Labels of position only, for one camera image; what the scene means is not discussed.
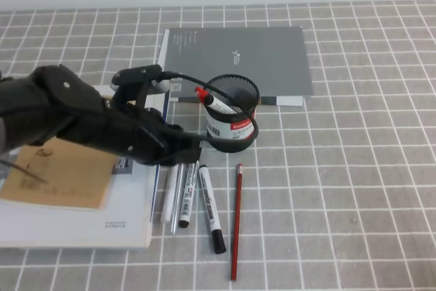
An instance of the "white book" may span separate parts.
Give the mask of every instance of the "white book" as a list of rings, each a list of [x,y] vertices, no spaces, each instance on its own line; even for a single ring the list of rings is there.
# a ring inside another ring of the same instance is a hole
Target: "white book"
[[[113,94],[109,86],[95,88],[102,95]],[[164,117],[167,105],[165,93],[146,100],[146,107],[160,110]],[[129,160],[115,171],[97,211],[0,200],[0,247],[148,247],[159,166]]]

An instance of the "pen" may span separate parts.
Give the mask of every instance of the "pen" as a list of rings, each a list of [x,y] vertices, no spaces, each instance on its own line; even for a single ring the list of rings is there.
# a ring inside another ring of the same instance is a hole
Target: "pen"
[[[183,182],[183,175],[185,173],[185,165],[179,164],[178,165],[178,172],[177,172],[177,182],[176,182],[176,191],[175,191],[175,197],[174,197],[174,204],[172,208],[172,219],[171,219],[171,234],[175,234],[177,230],[177,221],[178,221],[178,214],[180,213],[180,198],[181,198],[181,192],[182,192],[182,182]]]
[[[215,98],[206,90],[196,87],[196,94],[198,99],[200,99],[201,103],[205,106],[208,106],[221,114],[236,114],[236,111],[232,107],[224,104],[221,100]]]
[[[174,195],[176,194],[178,165],[171,167],[168,175],[165,199],[163,200],[163,209],[161,222],[169,223],[171,220],[172,209],[174,205]]]
[[[234,210],[234,231],[233,231],[233,256],[232,256],[232,276],[231,280],[236,281],[236,271],[238,269],[238,243],[239,243],[239,219],[240,219],[240,198],[243,188],[243,166],[238,164],[236,167],[236,204]]]
[[[188,166],[188,174],[186,177],[185,192],[183,193],[182,209],[178,226],[187,228],[191,219],[191,210],[193,204],[193,195],[196,191],[198,161]]]
[[[213,249],[216,254],[223,254],[225,253],[226,249],[223,239],[223,232],[221,231],[221,225],[219,224],[217,204],[215,202],[215,197],[213,196],[209,169],[206,165],[201,165],[200,169],[198,170],[198,174],[200,175],[204,204],[206,205],[209,225],[211,227]]]

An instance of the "marker cap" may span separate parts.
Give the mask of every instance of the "marker cap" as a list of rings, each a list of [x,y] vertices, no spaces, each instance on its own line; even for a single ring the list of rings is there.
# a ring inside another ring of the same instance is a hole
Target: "marker cap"
[[[196,87],[196,94],[198,96],[198,99],[202,104],[204,104],[204,98],[209,94],[206,90]]]
[[[221,230],[212,231],[213,250],[217,255],[224,254],[227,249],[225,248],[223,232]]]
[[[181,228],[187,228],[189,225],[188,221],[178,221],[178,226]]]

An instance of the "red marker cap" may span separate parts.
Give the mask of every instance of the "red marker cap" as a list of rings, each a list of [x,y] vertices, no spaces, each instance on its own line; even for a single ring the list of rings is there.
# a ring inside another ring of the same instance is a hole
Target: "red marker cap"
[[[200,102],[204,104],[204,98],[209,94],[206,90],[196,87],[196,94],[198,96],[198,99],[200,99]]]

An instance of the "white marker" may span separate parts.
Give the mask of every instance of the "white marker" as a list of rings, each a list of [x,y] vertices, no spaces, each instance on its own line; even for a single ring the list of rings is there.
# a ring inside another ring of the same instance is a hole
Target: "white marker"
[[[236,114],[235,109],[224,104],[221,100],[215,98],[213,95],[209,94],[206,90],[196,87],[196,94],[201,103],[209,108],[212,108],[216,112],[221,114]]]
[[[193,204],[193,195],[196,191],[197,174],[198,174],[198,161],[188,166],[188,173],[186,177],[185,192],[183,194],[182,209],[178,226],[187,228],[191,219],[191,210]]]
[[[165,200],[163,201],[163,209],[161,214],[161,222],[169,223],[172,215],[172,206],[174,204],[174,195],[176,194],[178,165],[171,167],[167,179]]]
[[[204,204],[206,205],[209,225],[211,226],[213,249],[216,254],[225,253],[225,244],[221,224],[219,223],[217,204],[213,196],[211,176],[206,165],[201,165],[198,170],[200,175],[200,183],[203,189]]]

